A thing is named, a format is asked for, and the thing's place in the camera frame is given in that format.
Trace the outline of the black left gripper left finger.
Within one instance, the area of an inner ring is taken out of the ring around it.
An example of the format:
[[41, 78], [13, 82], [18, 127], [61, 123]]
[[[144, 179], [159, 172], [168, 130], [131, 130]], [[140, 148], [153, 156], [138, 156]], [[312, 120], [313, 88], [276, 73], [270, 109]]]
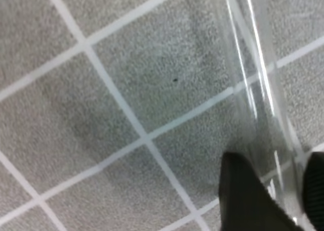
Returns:
[[240, 153], [223, 154], [218, 195], [221, 230], [302, 230], [271, 198]]

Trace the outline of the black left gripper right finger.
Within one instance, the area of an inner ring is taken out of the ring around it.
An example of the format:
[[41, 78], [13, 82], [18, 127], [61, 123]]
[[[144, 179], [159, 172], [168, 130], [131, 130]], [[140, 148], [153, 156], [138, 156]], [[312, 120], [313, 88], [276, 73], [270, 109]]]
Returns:
[[303, 176], [303, 205], [314, 228], [323, 228], [323, 152], [313, 152]]

